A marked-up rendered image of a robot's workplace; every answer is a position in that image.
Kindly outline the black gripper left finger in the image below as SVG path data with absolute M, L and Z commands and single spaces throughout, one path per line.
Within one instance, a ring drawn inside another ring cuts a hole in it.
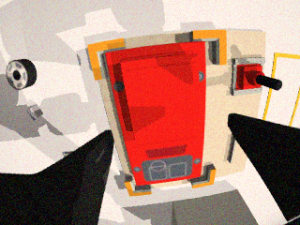
M 33 211 L 45 225 L 98 225 L 113 160 L 109 128 L 35 173 L 0 173 L 0 203 Z

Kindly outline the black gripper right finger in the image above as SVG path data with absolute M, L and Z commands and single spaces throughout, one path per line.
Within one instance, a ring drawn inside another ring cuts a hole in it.
M 300 217 L 300 127 L 230 113 L 228 127 L 285 220 Z

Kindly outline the black and silver toy wheel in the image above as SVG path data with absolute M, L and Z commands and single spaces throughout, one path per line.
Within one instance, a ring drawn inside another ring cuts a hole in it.
M 34 85 L 38 79 L 37 69 L 26 59 L 12 60 L 7 64 L 7 82 L 15 90 L 23 90 Z

